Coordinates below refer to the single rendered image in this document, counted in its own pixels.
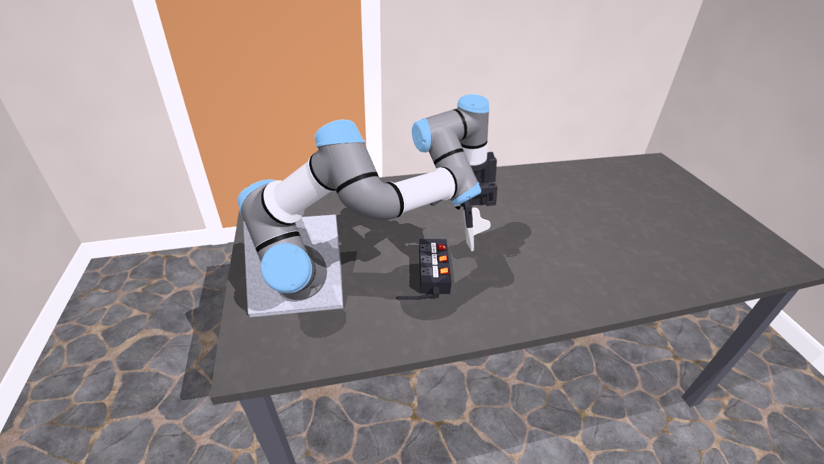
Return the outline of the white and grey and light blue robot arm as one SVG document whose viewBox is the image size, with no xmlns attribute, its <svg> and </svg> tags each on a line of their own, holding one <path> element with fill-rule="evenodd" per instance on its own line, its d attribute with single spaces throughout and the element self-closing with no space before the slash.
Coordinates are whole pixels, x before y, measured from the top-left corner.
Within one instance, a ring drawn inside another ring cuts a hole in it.
<svg viewBox="0 0 824 464">
<path fill-rule="evenodd" d="M 267 285 L 292 300 L 310 298 L 323 287 L 326 263 L 317 250 L 304 245 L 295 223 L 304 209 L 330 191 L 336 190 L 355 214 L 375 220 L 394 219 L 442 200 L 459 205 L 480 195 L 470 165 L 487 159 L 488 116 L 487 98 L 464 95 L 456 109 L 413 123 L 413 144 L 420 152 L 430 152 L 437 169 L 396 183 L 380 180 L 354 122 L 322 126 L 315 133 L 318 151 L 301 168 L 283 181 L 251 184 L 238 195 L 239 213 Z"/>
</svg>

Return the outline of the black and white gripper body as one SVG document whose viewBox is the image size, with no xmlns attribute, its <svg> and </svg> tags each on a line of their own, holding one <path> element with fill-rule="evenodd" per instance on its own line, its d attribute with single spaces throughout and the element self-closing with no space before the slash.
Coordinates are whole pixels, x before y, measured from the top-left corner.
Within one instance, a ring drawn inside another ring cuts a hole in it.
<svg viewBox="0 0 824 464">
<path fill-rule="evenodd" d="M 496 171 L 497 159 L 494 152 L 487 152 L 487 159 L 482 164 L 470 165 L 475 173 L 481 188 L 480 195 L 471 198 L 469 201 L 472 205 L 496 205 L 497 203 L 497 184 Z M 489 193 L 489 194 L 488 194 Z M 486 199 L 485 199 L 486 197 Z"/>
</svg>

